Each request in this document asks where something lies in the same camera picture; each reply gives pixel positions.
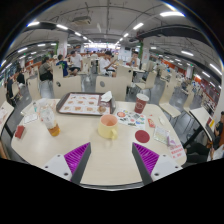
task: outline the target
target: cup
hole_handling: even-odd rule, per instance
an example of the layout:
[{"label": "cup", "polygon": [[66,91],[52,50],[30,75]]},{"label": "cup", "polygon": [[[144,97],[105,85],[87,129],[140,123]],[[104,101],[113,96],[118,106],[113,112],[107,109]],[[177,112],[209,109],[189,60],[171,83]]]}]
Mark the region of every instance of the cup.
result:
[{"label": "cup", "polygon": [[114,115],[106,114],[100,118],[98,133],[103,138],[117,138],[118,120]]},{"label": "cup", "polygon": [[149,98],[146,95],[138,93],[137,99],[136,99],[136,104],[135,104],[135,112],[138,114],[141,114],[148,101],[149,101]]}]

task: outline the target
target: white table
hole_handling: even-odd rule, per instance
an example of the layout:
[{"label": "white table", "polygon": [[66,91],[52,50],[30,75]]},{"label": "white table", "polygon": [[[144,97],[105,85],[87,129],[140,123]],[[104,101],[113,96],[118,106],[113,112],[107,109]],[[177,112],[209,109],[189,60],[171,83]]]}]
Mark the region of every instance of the white table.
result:
[{"label": "white table", "polygon": [[[133,111],[135,103],[116,102],[116,108]],[[171,131],[176,141],[176,132],[162,110],[153,104],[147,104],[143,114],[153,119],[155,124]],[[165,125],[159,121],[161,116]],[[138,129],[118,124],[118,139],[102,138],[97,131],[100,116],[62,115],[56,114],[61,133],[51,137],[45,125],[40,121],[26,125],[26,133],[22,139],[13,138],[12,148],[30,164],[42,167],[56,154],[66,154],[69,151],[91,142],[91,155],[86,165],[81,184],[86,185],[124,185],[141,182],[141,176],[132,155],[132,143],[138,143],[158,154],[168,154],[168,147],[153,139],[154,129],[146,123],[146,131],[150,141],[142,144],[135,139]],[[177,163],[183,165],[186,156]]]},{"label": "white table", "polygon": [[[209,113],[207,112],[207,110],[204,107],[200,107],[198,109],[190,110],[190,114],[195,118],[195,120],[198,122],[198,124],[200,126],[195,131],[195,133],[191,136],[191,138],[184,144],[184,148],[188,144],[190,144],[202,130],[205,131],[205,133],[208,136],[209,140],[212,141],[212,137],[211,137],[211,135],[209,134],[209,132],[206,129],[207,121],[208,121],[209,117],[211,117],[209,115]],[[215,124],[213,124],[213,126],[211,127],[211,130],[214,132]]]}]

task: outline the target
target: red lid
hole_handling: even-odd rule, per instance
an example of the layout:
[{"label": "red lid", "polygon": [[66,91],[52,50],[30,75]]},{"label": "red lid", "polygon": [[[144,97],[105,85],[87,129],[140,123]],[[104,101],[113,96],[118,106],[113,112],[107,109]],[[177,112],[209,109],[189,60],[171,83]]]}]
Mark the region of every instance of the red lid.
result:
[{"label": "red lid", "polygon": [[135,138],[141,143],[146,143],[150,139],[149,134],[146,131],[142,130],[135,133]]}]

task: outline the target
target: baking tray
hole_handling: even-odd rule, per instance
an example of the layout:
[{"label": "baking tray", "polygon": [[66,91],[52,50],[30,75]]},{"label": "baking tray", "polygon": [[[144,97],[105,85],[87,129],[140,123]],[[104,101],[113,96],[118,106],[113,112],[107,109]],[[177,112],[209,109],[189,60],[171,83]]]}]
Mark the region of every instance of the baking tray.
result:
[{"label": "baking tray", "polygon": [[101,102],[101,96],[104,95],[104,93],[93,93],[93,92],[69,92],[65,94],[61,100],[56,105],[56,111],[59,114],[70,114],[70,115],[92,115],[92,116],[102,116],[102,114],[91,114],[91,113],[72,113],[72,112],[60,112],[60,109],[64,106],[65,102],[69,98],[70,94],[80,94],[80,95],[97,95],[99,96],[98,104],[97,106],[104,105],[106,107],[110,107],[110,114],[113,114],[116,109],[115,99],[112,97],[112,99],[109,102]]}]

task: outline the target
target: napkin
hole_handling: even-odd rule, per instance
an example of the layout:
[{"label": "napkin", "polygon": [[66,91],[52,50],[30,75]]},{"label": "napkin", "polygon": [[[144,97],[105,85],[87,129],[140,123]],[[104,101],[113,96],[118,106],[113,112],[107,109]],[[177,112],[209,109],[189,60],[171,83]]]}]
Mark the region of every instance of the napkin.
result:
[{"label": "napkin", "polygon": [[109,102],[112,99],[111,91],[106,92],[104,95],[101,96],[101,101]]},{"label": "napkin", "polygon": [[0,124],[2,124],[7,113],[8,113],[7,110],[5,110],[4,108],[0,109]]}]

